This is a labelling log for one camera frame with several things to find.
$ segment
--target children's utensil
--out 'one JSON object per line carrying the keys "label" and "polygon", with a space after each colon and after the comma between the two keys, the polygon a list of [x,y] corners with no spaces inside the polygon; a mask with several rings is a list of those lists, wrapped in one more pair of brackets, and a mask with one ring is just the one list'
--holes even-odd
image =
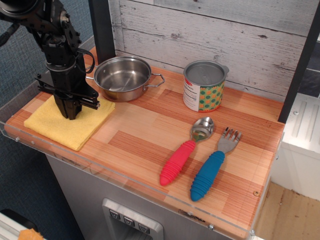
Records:
{"label": "children's utensil", "polygon": [[233,150],[238,144],[241,132],[227,127],[218,142],[218,151],[212,153],[195,176],[191,189],[191,200],[202,199],[211,188],[218,171],[225,160],[225,154]]}
{"label": "children's utensil", "polygon": [[181,172],[196,143],[208,139],[214,131],[214,121],[206,116],[195,122],[191,128],[191,140],[185,141],[165,163],[161,174],[160,184],[165,186],[171,183]]}

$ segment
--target red spoon handle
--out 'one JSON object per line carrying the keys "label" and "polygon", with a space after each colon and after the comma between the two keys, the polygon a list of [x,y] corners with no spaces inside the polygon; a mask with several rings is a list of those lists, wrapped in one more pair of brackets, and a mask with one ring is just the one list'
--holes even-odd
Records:
{"label": "red spoon handle", "polygon": [[196,142],[185,141],[165,163],[160,173],[160,184],[165,186],[171,183],[181,172],[190,154],[194,151]]}

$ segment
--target yellow cloth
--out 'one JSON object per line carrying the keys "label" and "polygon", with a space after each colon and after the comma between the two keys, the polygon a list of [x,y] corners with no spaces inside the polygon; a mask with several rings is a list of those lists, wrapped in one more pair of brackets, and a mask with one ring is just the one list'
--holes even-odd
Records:
{"label": "yellow cloth", "polygon": [[54,96],[45,101],[27,120],[26,128],[79,151],[95,130],[115,109],[115,103],[99,98],[98,110],[83,106],[74,120],[62,116]]}

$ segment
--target orange object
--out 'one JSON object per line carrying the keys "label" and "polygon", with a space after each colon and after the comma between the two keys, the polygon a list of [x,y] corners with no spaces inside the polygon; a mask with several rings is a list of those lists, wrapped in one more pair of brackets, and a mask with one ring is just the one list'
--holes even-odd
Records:
{"label": "orange object", "polygon": [[44,240],[39,232],[36,232],[33,228],[21,230],[18,240]]}

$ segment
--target tin can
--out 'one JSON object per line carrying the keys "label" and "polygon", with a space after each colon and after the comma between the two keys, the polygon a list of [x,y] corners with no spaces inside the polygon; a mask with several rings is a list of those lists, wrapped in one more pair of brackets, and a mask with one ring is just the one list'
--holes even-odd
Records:
{"label": "tin can", "polygon": [[214,61],[199,60],[184,69],[184,104],[196,112],[211,112],[221,103],[229,68]]}

